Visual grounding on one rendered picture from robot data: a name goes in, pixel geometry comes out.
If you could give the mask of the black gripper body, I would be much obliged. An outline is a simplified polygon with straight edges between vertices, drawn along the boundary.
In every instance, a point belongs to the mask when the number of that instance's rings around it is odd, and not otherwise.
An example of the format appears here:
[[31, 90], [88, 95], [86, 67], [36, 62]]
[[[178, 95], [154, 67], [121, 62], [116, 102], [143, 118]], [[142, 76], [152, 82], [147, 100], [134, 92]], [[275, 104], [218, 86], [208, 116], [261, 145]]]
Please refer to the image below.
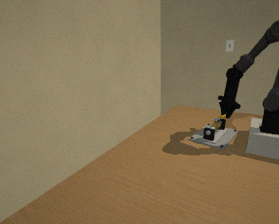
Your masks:
[[233, 94], [233, 93], [225, 92], [224, 93], [224, 97], [223, 96], [219, 96], [218, 100], [222, 100], [223, 103], [227, 103], [229, 105], [233, 105], [233, 107], [235, 107], [236, 109], [240, 109], [240, 104], [238, 104], [235, 101], [236, 95], [237, 95], [237, 93]]

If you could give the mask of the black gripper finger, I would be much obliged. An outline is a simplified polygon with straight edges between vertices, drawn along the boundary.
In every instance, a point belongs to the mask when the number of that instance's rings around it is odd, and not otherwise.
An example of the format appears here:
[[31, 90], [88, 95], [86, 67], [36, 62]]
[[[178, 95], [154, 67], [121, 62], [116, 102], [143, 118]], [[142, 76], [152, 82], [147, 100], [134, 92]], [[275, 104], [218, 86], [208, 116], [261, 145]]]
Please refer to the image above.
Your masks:
[[219, 102], [220, 108], [221, 108], [221, 115], [225, 115], [226, 114], [226, 105], [229, 105], [227, 103], [223, 103], [222, 101]]
[[233, 105], [226, 105], [226, 119], [229, 119], [236, 108]]

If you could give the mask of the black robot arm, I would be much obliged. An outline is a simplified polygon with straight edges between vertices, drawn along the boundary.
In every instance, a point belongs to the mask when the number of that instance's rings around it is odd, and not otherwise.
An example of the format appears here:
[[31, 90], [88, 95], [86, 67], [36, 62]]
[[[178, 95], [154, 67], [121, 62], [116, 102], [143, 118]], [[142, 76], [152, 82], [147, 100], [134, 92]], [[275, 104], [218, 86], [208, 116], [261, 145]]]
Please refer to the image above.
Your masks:
[[[243, 77], [243, 73], [254, 64], [255, 57], [268, 45], [278, 42], [278, 40], [279, 20], [266, 30], [263, 37], [248, 54], [240, 56], [240, 60], [233, 65], [233, 68], [227, 70], [225, 92], [237, 93], [239, 81]], [[262, 125], [259, 126], [260, 132], [279, 135], [279, 69], [273, 87], [269, 91], [268, 96], [263, 100], [262, 105], [264, 107], [264, 115]]]

